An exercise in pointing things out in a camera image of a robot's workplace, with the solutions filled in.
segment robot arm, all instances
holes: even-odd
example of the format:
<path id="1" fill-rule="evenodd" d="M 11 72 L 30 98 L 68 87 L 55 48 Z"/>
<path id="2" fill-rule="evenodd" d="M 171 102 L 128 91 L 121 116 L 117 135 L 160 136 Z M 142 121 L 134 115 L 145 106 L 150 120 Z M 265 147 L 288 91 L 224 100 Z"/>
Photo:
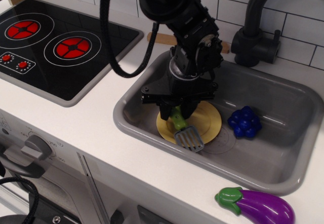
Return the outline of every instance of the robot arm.
<path id="1" fill-rule="evenodd" d="M 218 27 L 200 0 L 140 0 L 140 6 L 149 19 L 174 32 L 187 58 L 176 62 L 184 76 L 199 76 L 219 66 Z"/>
<path id="2" fill-rule="evenodd" d="M 218 27 L 200 0 L 140 0 L 140 6 L 143 13 L 156 22 L 152 37 L 155 37 L 158 25 L 162 23 L 174 32 L 178 42 L 170 50 L 166 69 L 156 71 L 154 78 L 157 79 L 143 86 L 142 102 L 156 103 L 164 120 L 169 118 L 173 107 L 181 106 L 182 116 L 187 119 L 198 103 L 213 99 L 217 90 L 217 84 L 213 81 L 214 68 L 223 60 Z M 109 51 L 108 7 L 109 0 L 101 0 L 101 28 Z M 148 62 L 153 44 L 154 39 L 151 38 L 149 52 L 134 73 L 124 72 L 108 52 L 111 67 L 126 78 L 138 75 Z"/>

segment blue grapes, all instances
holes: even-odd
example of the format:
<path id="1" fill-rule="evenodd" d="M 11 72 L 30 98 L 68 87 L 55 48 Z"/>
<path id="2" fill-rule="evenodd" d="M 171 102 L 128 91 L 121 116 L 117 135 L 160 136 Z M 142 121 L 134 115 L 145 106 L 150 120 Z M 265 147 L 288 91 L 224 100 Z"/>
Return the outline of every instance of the blue grapes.
<path id="1" fill-rule="evenodd" d="M 260 119 L 249 106 L 236 110 L 227 120 L 236 137 L 253 138 L 262 129 Z"/>

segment red burner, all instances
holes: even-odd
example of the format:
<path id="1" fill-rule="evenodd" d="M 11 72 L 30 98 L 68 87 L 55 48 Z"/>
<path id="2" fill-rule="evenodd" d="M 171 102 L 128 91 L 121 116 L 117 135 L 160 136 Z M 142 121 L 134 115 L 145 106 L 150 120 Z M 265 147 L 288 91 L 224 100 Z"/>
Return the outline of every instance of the red burner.
<path id="1" fill-rule="evenodd" d="M 90 49 L 89 42 L 80 37 L 67 38 L 56 47 L 56 53 L 63 59 L 75 59 L 84 56 Z"/>
<path id="2" fill-rule="evenodd" d="M 39 24 L 32 20 L 20 21 L 13 24 L 7 31 L 8 37 L 19 40 L 28 38 L 39 31 Z"/>

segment black faucet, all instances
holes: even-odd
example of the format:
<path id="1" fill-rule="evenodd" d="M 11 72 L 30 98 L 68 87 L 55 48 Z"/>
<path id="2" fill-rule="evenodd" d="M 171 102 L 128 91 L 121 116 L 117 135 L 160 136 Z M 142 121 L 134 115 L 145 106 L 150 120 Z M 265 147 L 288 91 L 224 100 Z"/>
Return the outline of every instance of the black faucet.
<path id="1" fill-rule="evenodd" d="M 267 0 L 249 0 L 244 27 L 234 36 L 231 50 L 237 64 L 252 67 L 260 60 L 273 63 L 280 47 L 280 30 L 273 39 L 263 37 L 260 27 L 261 14 Z"/>

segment gray knob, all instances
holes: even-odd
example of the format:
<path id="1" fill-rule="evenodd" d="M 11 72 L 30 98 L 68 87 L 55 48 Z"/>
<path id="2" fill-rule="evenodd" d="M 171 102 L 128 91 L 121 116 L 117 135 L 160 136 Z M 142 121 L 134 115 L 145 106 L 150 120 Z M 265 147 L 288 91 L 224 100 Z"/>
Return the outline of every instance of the gray knob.
<path id="1" fill-rule="evenodd" d="M 51 155 L 52 150 L 45 141 L 36 135 L 32 135 L 25 141 L 25 146 L 21 149 L 21 152 L 34 159 L 45 160 Z"/>

